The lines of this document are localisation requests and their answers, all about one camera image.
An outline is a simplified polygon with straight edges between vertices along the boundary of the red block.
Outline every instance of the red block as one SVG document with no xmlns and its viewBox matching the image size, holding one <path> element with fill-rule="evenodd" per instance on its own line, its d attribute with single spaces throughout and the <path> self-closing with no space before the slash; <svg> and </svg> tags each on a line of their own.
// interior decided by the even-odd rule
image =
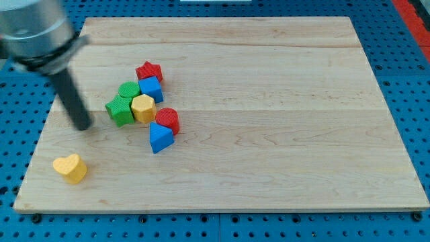
<svg viewBox="0 0 430 242">
<path fill-rule="evenodd" d="M 157 77 L 159 82 L 163 80 L 160 65 L 151 64 L 146 61 L 141 67 L 136 68 L 137 79 L 142 80 L 148 77 Z"/>
<path fill-rule="evenodd" d="M 179 117 L 173 108 L 162 108 L 155 115 L 155 122 L 164 127 L 170 128 L 173 135 L 179 132 Z"/>
</svg>

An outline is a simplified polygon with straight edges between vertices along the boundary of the wooden board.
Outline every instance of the wooden board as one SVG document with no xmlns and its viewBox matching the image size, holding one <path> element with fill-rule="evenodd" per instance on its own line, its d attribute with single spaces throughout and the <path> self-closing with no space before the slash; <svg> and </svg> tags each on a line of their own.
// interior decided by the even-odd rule
<svg viewBox="0 0 430 242">
<path fill-rule="evenodd" d="M 347 17 L 89 18 L 71 69 L 94 126 L 56 99 L 15 209 L 22 213 L 422 210 L 427 197 Z M 161 64 L 178 110 L 154 155 L 148 125 L 104 110 L 134 68 Z M 64 183 L 52 161 L 89 171 Z"/>
</svg>

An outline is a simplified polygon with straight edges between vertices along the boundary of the plastic toy block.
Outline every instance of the plastic toy block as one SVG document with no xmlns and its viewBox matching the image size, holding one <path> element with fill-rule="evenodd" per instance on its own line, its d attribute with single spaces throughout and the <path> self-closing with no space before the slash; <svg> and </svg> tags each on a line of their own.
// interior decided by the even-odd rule
<svg viewBox="0 0 430 242">
<path fill-rule="evenodd" d="M 106 110 L 116 126 L 121 127 L 125 124 L 133 124 L 134 118 L 130 109 L 132 103 L 131 97 L 121 97 L 116 95 L 115 98 L 105 105 Z"/>
<path fill-rule="evenodd" d="M 155 119 L 157 108 L 152 97 L 142 94 L 133 98 L 132 111 L 137 121 L 147 124 Z"/>
<path fill-rule="evenodd" d="M 137 97 L 140 95 L 139 84 L 133 81 L 127 81 L 121 84 L 120 88 L 118 88 L 118 93 L 121 97 Z"/>
<path fill-rule="evenodd" d="M 149 61 L 146 61 L 141 67 L 136 68 L 136 74 L 138 80 L 154 76 L 157 77 L 159 82 L 163 80 L 160 65 L 151 64 Z"/>
<path fill-rule="evenodd" d="M 87 173 L 87 166 L 78 154 L 59 157 L 52 162 L 52 166 L 70 184 L 78 184 Z"/>
<path fill-rule="evenodd" d="M 174 142 L 173 131 L 170 128 L 166 128 L 154 122 L 149 124 L 149 143 L 154 154 L 157 154 Z"/>
<path fill-rule="evenodd" d="M 179 132 L 179 117 L 173 108 L 162 108 L 159 110 L 155 116 L 155 122 L 170 128 L 173 131 L 173 135 Z"/>
<path fill-rule="evenodd" d="M 156 104 L 163 101 L 163 91 L 156 77 L 139 80 L 139 86 L 142 94 L 152 97 Z"/>
</svg>

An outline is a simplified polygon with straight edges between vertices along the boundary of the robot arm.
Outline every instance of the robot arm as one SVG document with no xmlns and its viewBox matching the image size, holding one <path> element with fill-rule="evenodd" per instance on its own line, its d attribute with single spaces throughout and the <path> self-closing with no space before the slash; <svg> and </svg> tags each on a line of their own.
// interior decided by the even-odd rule
<svg viewBox="0 0 430 242">
<path fill-rule="evenodd" d="M 91 126 L 88 111 L 67 70 L 87 43 L 73 30 L 58 0 L 1 0 L 0 35 L 12 59 L 47 76 L 78 130 Z"/>
</svg>

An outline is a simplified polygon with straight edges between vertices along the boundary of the blue pegboard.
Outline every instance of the blue pegboard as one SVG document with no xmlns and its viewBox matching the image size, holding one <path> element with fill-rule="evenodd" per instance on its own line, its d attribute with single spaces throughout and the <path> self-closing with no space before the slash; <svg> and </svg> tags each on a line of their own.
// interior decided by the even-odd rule
<svg viewBox="0 0 430 242">
<path fill-rule="evenodd" d="M 427 195 L 430 66 L 388 0 L 64 0 L 76 30 L 86 17 L 349 16 Z M 0 72 L 0 241 L 430 241 L 430 213 L 34 215 L 11 208 L 54 99 L 49 82 Z"/>
</svg>

